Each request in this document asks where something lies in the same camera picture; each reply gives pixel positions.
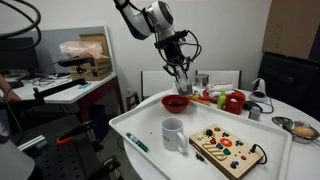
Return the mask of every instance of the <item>plastic container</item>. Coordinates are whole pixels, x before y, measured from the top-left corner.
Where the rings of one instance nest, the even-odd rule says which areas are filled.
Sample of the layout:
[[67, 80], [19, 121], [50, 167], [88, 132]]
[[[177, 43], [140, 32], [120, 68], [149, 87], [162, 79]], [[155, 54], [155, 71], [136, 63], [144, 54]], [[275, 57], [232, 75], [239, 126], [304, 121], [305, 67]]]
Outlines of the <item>plastic container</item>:
[[245, 99], [241, 96], [229, 94], [226, 97], [225, 103], [222, 104], [222, 108], [227, 112], [240, 115], [242, 113], [244, 101]]
[[162, 98], [161, 103], [171, 113], [180, 113], [189, 104], [189, 99], [179, 95], [168, 95]]

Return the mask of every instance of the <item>desk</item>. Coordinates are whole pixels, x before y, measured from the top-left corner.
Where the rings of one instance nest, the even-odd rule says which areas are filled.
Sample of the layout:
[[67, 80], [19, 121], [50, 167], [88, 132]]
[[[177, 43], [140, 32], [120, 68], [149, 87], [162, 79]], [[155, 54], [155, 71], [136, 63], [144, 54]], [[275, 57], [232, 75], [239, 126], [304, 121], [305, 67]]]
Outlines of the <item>desk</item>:
[[[246, 95], [246, 97], [248, 97], [250, 94], [248, 91], [242, 92]], [[139, 106], [168, 94], [173, 94], [172, 90], [158, 93], [143, 101]], [[272, 122], [271, 118], [275, 116], [284, 116], [293, 120], [308, 122], [311, 126], [320, 131], [320, 123], [309, 115], [274, 99], [272, 100], [272, 103], [274, 106], [274, 112], [272, 114], [261, 114], [261, 123], [274, 128], [280, 128]], [[270, 107], [266, 105], [261, 105], [261, 107], [265, 111], [271, 110]], [[249, 112], [244, 110], [240, 116], [248, 117]], [[124, 146], [129, 161], [142, 179], [165, 179], [165, 177], [146, 159], [144, 159], [144, 157], [140, 155], [140, 153], [128, 142], [124, 141]], [[286, 179], [318, 179], [320, 177], [320, 171], [317, 170], [316, 167], [318, 167], [319, 162], [320, 146], [317, 146], [314, 143], [300, 144], [297, 142], [292, 142], [287, 165]]]
[[[93, 105], [95, 102], [97, 102], [106, 93], [112, 90], [115, 90], [117, 94], [118, 103], [120, 106], [120, 112], [121, 113], [125, 112], [123, 103], [122, 103], [118, 77], [114, 72], [112, 72], [108, 77], [104, 78], [101, 81], [90, 81], [89, 83], [91, 84], [84, 89], [78, 89], [79, 86], [74, 86], [64, 91], [53, 94], [51, 96], [45, 97], [44, 98], [45, 103], [46, 104], [72, 104], [78, 101], [78, 105], [80, 109], [80, 121], [85, 122], [89, 120], [88, 107]], [[59, 85], [59, 81], [58, 83], [55, 83], [55, 84], [49, 84], [46, 87], [34, 86], [31, 83], [28, 83], [21, 88], [13, 89], [13, 91], [18, 96], [20, 96], [22, 100], [28, 100], [28, 99], [34, 99], [34, 96], [33, 96], [34, 87], [37, 87], [41, 92], [43, 90], [50, 89], [57, 85]]]

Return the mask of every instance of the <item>person's hand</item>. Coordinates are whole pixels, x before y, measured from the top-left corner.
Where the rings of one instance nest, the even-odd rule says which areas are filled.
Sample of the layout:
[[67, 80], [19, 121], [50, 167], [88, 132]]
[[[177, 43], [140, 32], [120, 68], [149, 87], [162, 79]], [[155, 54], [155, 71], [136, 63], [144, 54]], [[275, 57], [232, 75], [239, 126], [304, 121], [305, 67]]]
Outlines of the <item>person's hand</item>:
[[9, 94], [5, 94], [4, 98], [5, 98], [5, 101], [7, 101], [9, 103], [21, 101], [21, 98], [12, 90], [9, 91]]

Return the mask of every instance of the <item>green marker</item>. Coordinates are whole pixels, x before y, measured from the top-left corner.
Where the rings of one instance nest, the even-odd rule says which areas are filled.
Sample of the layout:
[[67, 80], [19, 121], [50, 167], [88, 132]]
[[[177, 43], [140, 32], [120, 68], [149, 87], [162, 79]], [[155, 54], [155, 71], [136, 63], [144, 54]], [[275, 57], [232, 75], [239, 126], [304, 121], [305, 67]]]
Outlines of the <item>green marker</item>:
[[144, 152], [148, 152], [148, 147], [145, 146], [139, 139], [137, 139], [134, 135], [131, 133], [127, 132], [127, 137], [130, 138], [134, 143], [136, 143]]

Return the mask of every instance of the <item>red bowl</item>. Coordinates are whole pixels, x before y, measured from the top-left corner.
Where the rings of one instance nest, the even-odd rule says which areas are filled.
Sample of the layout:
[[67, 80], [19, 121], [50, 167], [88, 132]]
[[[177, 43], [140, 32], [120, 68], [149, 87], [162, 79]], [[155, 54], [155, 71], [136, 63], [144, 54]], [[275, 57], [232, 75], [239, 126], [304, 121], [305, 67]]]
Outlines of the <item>red bowl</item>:
[[161, 103], [171, 113], [180, 113], [189, 104], [189, 99], [179, 95], [168, 95], [162, 98]]

